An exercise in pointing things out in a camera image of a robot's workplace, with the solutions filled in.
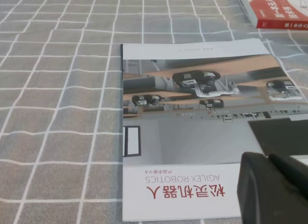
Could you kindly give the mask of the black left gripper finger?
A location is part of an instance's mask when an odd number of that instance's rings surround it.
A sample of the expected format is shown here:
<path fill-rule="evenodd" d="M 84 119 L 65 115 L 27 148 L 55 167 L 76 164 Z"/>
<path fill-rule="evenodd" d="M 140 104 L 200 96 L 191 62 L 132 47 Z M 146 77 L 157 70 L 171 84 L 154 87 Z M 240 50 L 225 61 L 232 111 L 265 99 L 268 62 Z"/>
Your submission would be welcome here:
<path fill-rule="evenodd" d="M 308 166 L 292 157 L 245 152 L 237 196 L 244 224 L 306 224 Z"/>

